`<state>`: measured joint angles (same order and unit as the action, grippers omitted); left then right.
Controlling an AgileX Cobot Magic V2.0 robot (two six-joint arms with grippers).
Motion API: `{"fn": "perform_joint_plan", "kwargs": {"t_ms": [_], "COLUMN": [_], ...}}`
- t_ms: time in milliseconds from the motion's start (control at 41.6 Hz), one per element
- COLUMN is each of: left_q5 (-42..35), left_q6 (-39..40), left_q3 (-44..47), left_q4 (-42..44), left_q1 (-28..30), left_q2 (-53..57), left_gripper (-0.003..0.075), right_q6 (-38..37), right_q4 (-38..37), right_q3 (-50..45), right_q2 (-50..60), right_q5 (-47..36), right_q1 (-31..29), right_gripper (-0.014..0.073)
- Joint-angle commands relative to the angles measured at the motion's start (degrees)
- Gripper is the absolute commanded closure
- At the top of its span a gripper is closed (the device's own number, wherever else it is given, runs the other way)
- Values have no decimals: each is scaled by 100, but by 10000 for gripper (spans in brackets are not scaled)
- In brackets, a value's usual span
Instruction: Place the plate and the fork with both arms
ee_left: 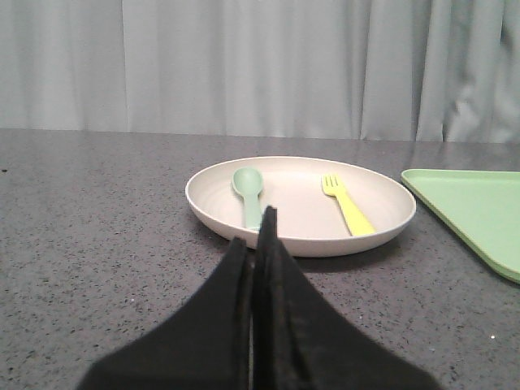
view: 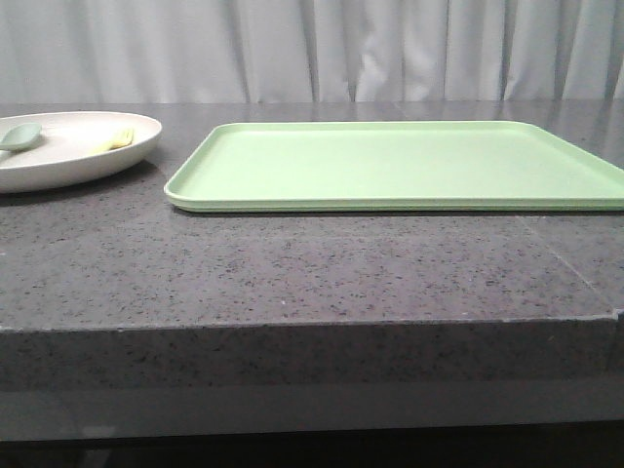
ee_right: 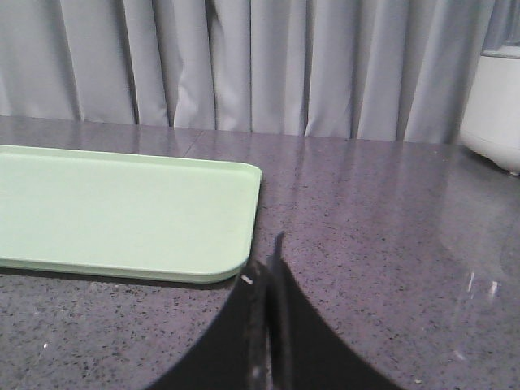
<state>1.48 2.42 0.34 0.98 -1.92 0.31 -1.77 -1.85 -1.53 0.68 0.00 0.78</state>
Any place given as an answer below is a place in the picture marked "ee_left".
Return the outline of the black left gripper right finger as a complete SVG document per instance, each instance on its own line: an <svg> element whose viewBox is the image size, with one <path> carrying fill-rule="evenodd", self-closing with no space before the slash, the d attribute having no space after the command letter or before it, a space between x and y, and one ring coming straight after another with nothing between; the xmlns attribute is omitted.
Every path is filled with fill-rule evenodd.
<svg viewBox="0 0 520 390"><path fill-rule="evenodd" d="M266 208L253 279L256 389L438 389L340 315L304 276Z"/></svg>

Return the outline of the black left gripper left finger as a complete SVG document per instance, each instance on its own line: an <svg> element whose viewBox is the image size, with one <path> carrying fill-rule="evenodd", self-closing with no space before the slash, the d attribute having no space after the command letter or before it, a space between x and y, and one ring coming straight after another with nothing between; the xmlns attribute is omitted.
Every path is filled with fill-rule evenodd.
<svg viewBox="0 0 520 390"><path fill-rule="evenodd" d="M209 279L153 331L95 362L80 389L246 389L253 263L235 238Z"/></svg>

